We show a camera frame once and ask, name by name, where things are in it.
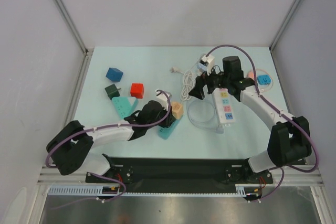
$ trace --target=red block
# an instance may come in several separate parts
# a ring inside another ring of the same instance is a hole
[[[145,88],[143,87],[142,83],[132,83],[132,86],[131,86],[131,96],[132,97],[142,99],[144,92],[145,92]]]

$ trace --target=turquoise block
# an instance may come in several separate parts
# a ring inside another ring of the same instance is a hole
[[[167,140],[168,137],[170,137],[170,135],[172,134],[173,130],[176,128],[176,126],[179,124],[180,120],[176,120],[175,122],[172,123],[172,125],[169,128],[163,128],[163,127],[159,127],[159,130],[157,131],[157,134]]]
[[[124,119],[134,112],[139,102],[135,97],[113,97],[112,103],[120,119]]]

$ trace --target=green cube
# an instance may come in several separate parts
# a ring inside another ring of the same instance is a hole
[[[119,97],[119,91],[115,84],[112,84],[111,86],[108,86],[105,88],[107,96],[112,99],[113,97]]]

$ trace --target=reflective floor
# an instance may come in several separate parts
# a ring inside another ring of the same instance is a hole
[[[51,210],[80,198],[48,196],[40,224],[321,223],[309,187],[283,187],[261,204],[248,204],[243,198],[121,197],[104,204],[85,200]]]

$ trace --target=wall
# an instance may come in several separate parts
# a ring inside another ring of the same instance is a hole
[[[275,49],[292,110],[310,122],[321,156],[323,181],[336,206],[336,1],[303,0]]]
[[[63,0],[87,47],[268,46],[293,0]]]
[[[45,147],[62,127],[83,55],[52,0],[0,0],[0,6],[1,221],[20,188],[26,188],[20,204],[32,201]],[[27,214],[26,206],[22,219]]]

